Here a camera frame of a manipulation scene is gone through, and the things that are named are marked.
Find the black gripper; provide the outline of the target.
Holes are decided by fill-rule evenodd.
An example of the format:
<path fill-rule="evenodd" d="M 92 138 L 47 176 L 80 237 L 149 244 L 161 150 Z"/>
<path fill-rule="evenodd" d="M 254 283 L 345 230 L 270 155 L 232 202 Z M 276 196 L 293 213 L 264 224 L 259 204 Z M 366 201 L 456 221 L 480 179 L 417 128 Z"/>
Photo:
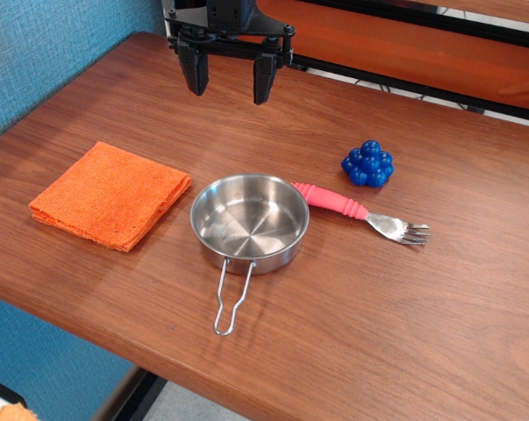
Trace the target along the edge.
<path fill-rule="evenodd" d="M 204 1 L 197 7 L 164 6 L 168 41 L 188 88 L 201 96 L 209 82 L 209 54 L 254 60 L 254 103 L 269 99 L 277 67 L 292 62 L 293 25 L 263 13 L 255 1 Z"/>

